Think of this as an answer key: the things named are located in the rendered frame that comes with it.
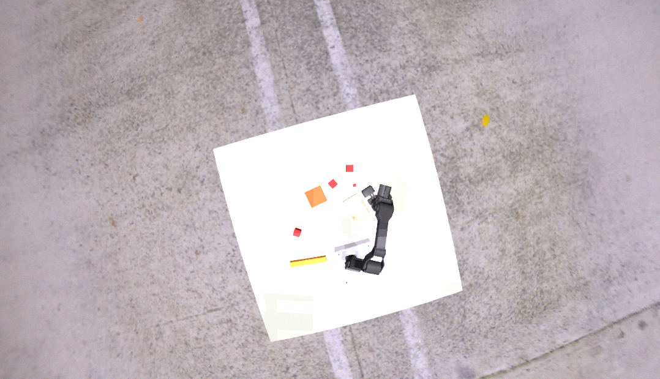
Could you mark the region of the orange flat board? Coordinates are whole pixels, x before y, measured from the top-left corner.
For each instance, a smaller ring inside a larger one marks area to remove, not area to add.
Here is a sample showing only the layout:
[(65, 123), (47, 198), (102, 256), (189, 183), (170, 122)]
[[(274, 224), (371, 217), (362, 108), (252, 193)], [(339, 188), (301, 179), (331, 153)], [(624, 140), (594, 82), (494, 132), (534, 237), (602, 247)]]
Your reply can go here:
[(292, 268), (296, 266), (309, 266), (312, 264), (322, 263), (322, 262), (326, 262), (326, 255), (313, 257), (313, 258), (303, 258), (303, 259), (293, 260), (290, 261), (290, 267)]

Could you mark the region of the orange square block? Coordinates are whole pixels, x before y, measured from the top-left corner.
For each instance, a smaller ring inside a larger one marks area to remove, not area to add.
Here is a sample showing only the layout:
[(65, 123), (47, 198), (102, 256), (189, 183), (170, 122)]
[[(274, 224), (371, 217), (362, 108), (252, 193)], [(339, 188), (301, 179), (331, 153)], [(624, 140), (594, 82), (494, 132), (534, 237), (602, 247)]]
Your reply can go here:
[(327, 202), (327, 199), (321, 189), (321, 186), (318, 186), (314, 189), (310, 189), (305, 192), (305, 195), (310, 203), (310, 207), (316, 207), (324, 202)]

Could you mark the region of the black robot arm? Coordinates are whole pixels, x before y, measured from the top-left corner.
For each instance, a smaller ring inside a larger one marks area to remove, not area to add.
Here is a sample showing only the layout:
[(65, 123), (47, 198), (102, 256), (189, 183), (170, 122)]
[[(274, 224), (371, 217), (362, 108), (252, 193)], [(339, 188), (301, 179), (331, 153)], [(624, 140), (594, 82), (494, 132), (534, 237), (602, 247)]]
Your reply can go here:
[[(393, 215), (393, 199), (391, 193), (392, 187), (380, 184), (377, 197), (373, 203), (375, 217), (377, 218), (377, 231), (374, 246), (364, 258), (356, 258), (355, 255), (345, 256), (345, 269), (354, 272), (366, 272), (373, 275), (379, 275), (384, 268), (384, 256), (386, 255), (386, 239), (388, 233), (388, 222)], [(382, 260), (371, 260), (374, 256), (381, 257)]]

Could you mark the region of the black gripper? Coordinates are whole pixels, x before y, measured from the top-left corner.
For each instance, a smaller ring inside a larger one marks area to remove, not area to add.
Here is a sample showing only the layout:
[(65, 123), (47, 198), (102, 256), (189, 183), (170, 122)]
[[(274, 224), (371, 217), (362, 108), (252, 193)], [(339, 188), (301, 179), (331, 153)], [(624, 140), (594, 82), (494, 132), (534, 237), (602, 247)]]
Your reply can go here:
[(375, 211), (374, 208), (373, 208), (373, 203), (375, 202), (375, 199), (377, 197), (377, 195), (373, 194), (374, 192), (375, 191), (374, 191), (374, 188), (372, 186), (368, 186), (368, 187), (366, 187), (365, 189), (363, 189), (361, 191), (361, 193), (363, 194), (363, 196), (365, 198), (367, 198), (369, 196), (371, 197), (371, 198), (369, 198), (369, 200), (367, 200), (367, 202), (369, 202), (369, 205), (373, 209), (373, 211)]

